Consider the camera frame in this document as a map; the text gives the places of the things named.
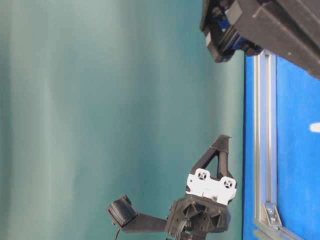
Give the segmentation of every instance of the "screw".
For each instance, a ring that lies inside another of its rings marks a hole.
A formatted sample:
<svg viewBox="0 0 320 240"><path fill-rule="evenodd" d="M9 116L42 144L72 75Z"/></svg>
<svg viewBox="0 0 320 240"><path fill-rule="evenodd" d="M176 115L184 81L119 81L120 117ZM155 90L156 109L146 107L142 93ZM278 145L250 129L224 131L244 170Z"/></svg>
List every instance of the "screw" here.
<svg viewBox="0 0 320 240"><path fill-rule="evenodd" d="M277 221L277 219L276 219L274 216L270 217L270 220L271 220L272 223L274 223L275 221Z"/></svg>
<svg viewBox="0 0 320 240"><path fill-rule="evenodd" d="M269 213L270 215L273 215L273 214L275 213L272 208L268 208L267 211L268 211L268 213Z"/></svg>

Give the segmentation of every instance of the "green curtain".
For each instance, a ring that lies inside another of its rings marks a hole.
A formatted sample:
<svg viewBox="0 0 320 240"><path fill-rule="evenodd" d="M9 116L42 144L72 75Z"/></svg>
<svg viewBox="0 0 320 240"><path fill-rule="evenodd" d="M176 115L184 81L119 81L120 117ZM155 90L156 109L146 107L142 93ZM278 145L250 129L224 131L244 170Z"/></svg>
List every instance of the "green curtain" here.
<svg viewBox="0 0 320 240"><path fill-rule="evenodd" d="M165 218L219 134L238 190L229 231L207 239L242 238L244 57L213 63L201 5L0 2L0 239L112 239L122 194Z"/></svg>

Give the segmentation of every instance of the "cable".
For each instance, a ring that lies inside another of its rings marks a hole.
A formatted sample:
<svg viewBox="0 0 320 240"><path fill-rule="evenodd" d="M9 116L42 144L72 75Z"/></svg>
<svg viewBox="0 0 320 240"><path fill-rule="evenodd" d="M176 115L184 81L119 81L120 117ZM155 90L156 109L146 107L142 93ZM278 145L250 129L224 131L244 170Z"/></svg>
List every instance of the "cable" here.
<svg viewBox="0 0 320 240"><path fill-rule="evenodd" d="M174 240L180 240L181 233L184 231L185 227L190 226L190 218L185 218L180 222L178 228L176 229L175 238Z"/></svg>
<svg viewBox="0 0 320 240"><path fill-rule="evenodd" d="M115 237L114 237L114 240L117 240L118 239L118 235L120 233L120 228L118 229L118 231L116 231L116 234L115 234Z"/></svg>

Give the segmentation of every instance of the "blue panel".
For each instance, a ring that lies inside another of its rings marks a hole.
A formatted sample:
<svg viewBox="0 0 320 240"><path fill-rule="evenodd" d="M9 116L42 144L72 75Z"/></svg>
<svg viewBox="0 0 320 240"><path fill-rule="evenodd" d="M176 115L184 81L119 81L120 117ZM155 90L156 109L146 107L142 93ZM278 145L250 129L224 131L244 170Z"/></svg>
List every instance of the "blue panel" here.
<svg viewBox="0 0 320 240"><path fill-rule="evenodd" d="M254 236L254 58L245 58L243 239Z"/></svg>
<svg viewBox="0 0 320 240"><path fill-rule="evenodd" d="M278 209L304 239L320 237L320 81L277 58Z"/></svg>

